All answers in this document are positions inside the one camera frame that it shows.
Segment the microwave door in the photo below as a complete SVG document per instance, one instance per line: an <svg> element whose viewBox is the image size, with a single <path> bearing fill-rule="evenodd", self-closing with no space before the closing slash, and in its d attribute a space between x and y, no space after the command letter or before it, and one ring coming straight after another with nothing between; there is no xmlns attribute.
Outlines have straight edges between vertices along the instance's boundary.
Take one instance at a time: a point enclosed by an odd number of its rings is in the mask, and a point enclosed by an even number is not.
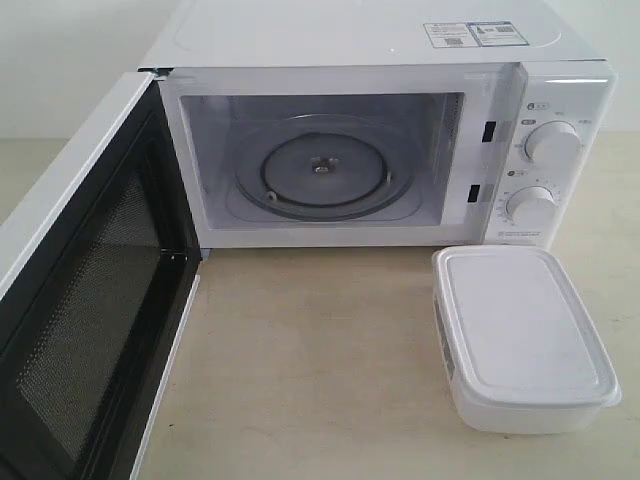
<svg viewBox="0 0 640 480"><path fill-rule="evenodd" d="M0 245L2 478L129 478L201 260L153 75L116 83Z"/></svg>

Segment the container lid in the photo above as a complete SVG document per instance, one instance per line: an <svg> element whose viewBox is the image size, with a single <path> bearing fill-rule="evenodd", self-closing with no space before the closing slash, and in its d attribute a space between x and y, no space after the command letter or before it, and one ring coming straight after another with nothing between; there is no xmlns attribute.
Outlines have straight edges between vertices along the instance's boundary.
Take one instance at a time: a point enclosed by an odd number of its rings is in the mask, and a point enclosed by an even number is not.
<svg viewBox="0 0 640 480"><path fill-rule="evenodd" d="M460 379L481 401L613 405L607 353L562 266L524 246L442 250L436 296Z"/></svg>

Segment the table surface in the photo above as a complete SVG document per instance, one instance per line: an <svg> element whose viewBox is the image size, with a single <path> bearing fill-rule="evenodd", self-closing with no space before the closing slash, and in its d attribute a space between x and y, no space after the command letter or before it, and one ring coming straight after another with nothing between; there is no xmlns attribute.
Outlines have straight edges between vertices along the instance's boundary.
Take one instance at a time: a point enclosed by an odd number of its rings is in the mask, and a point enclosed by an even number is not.
<svg viewBox="0 0 640 480"><path fill-rule="evenodd" d="M36 143L0 142L0 219L61 145ZM552 247L623 388L587 430L462 423L438 350L432 249L217 251L139 478L638 478L638 151L640 134L600 136Z"/></svg>

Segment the plastic food container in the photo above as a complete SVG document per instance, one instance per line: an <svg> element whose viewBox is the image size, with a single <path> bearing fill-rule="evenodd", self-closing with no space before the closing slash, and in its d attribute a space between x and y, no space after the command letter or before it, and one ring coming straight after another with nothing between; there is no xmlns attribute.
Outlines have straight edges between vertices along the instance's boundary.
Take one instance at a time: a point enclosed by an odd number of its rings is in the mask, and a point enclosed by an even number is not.
<svg viewBox="0 0 640 480"><path fill-rule="evenodd" d="M454 247L433 257L435 316L453 400L483 431L581 429L621 391L562 266L524 246Z"/></svg>

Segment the power level knob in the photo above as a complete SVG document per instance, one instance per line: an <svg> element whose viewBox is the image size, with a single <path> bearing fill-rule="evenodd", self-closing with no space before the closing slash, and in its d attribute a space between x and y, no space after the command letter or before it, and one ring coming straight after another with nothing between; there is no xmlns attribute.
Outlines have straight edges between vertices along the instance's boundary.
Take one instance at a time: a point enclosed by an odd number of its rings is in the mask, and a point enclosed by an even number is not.
<svg viewBox="0 0 640 480"><path fill-rule="evenodd" d="M540 228L553 220L556 202L549 190L528 187L515 193L507 202L507 213L519 227Z"/></svg>
<svg viewBox="0 0 640 480"><path fill-rule="evenodd" d="M582 141L567 122L549 122L533 131L525 144L529 159L538 165L571 163L580 157Z"/></svg>

